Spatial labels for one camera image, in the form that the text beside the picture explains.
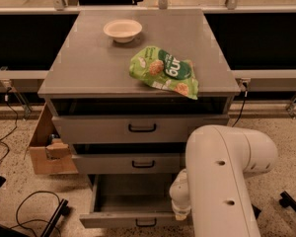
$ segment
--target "brown box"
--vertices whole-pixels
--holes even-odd
[[[34,172],[37,175],[78,173],[67,144],[54,139],[47,145],[49,136],[57,134],[51,118],[52,114],[45,105],[29,145]]]

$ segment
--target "concrete floor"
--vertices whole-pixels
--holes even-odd
[[[39,107],[32,118],[18,120],[17,130],[5,141],[11,152],[0,166],[0,175],[7,181],[0,189],[0,224],[16,225],[16,210],[29,194],[36,191],[57,193],[60,198],[69,200],[72,207],[68,217],[61,218],[58,227],[63,237],[75,236],[172,236],[191,237],[192,227],[155,227],[155,228],[115,228],[85,229],[79,221],[79,214],[88,213],[92,191],[84,176],[81,175],[35,175],[27,147],[37,124]],[[239,105],[233,105],[230,112],[232,124],[239,111]],[[0,137],[13,126],[13,113],[0,109]],[[287,191],[296,199],[296,119],[284,111],[283,106],[257,105],[245,106],[242,118],[236,125],[260,130],[269,135],[278,147],[279,159],[276,167],[269,173],[247,179],[252,203],[262,210],[258,219],[262,237],[296,237],[296,213],[292,208],[282,208],[278,201],[280,194]],[[5,149],[0,146],[0,157]],[[57,207],[57,200],[51,195],[35,195],[29,199],[19,212],[20,221],[34,218],[48,220]],[[44,223],[30,223],[37,235]],[[22,228],[18,231],[33,234]],[[52,236],[59,236],[56,231]]]

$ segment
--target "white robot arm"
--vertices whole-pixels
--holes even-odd
[[[196,237],[259,237],[244,173],[274,167],[274,142],[256,130],[206,125],[189,137],[185,159],[170,188],[177,219],[191,206]]]

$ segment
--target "bag of chips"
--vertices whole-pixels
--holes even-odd
[[[198,82],[191,61],[179,61],[157,46],[147,46],[131,58],[129,75],[153,88],[197,99]]]

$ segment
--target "white bowl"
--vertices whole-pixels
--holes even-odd
[[[142,30],[142,26],[134,20],[114,20],[104,26],[104,32],[116,42],[132,41]]]

